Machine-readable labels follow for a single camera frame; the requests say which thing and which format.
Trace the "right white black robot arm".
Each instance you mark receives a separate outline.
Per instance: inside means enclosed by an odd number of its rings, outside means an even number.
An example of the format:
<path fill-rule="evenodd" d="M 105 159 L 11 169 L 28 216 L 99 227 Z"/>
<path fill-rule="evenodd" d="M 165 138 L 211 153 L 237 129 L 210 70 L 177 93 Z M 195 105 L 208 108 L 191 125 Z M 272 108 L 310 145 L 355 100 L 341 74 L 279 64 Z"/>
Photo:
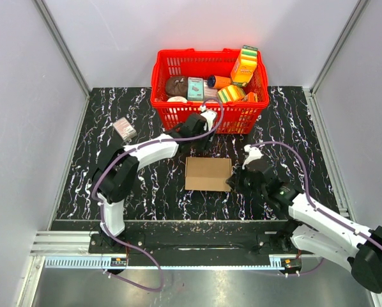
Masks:
<path fill-rule="evenodd" d="M 284 253 L 295 249 L 325 258 L 345 270 L 367 290 L 382 293 L 382 226 L 371 229 L 351 221 L 283 182 L 265 159 L 239 167 L 226 180 L 238 193 L 253 193 L 287 223 L 275 245 Z"/>

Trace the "brown cardboard box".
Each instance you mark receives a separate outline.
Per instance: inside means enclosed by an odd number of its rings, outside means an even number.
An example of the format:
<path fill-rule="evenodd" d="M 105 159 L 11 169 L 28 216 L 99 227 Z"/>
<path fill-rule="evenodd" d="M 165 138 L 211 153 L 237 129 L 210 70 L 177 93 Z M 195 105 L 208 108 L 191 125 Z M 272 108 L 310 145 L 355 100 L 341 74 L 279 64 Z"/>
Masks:
<path fill-rule="evenodd" d="M 188 191 L 230 192 L 226 183 L 232 175 L 229 158 L 187 157 L 185 189 Z"/>

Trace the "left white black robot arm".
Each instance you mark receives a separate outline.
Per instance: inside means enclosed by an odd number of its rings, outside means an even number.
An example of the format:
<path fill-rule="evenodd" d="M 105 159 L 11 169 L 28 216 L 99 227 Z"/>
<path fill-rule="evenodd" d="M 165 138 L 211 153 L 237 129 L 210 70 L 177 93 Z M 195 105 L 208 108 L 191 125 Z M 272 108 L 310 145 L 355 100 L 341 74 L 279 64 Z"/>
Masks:
<path fill-rule="evenodd" d="M 132 191 L 138 171 L 171 159 L 192 145 L 205 149 L 219 126 L 216 119 L 217 113 L 212 110 L 192 113 L 185 122 L 154 139 L 104 151 L 93 173 L 91 196 L 100 206 L 100 228 L 105 234 L 102 244 L 106 249 L 118 253 L 124 248 L 124 200 Z"/>

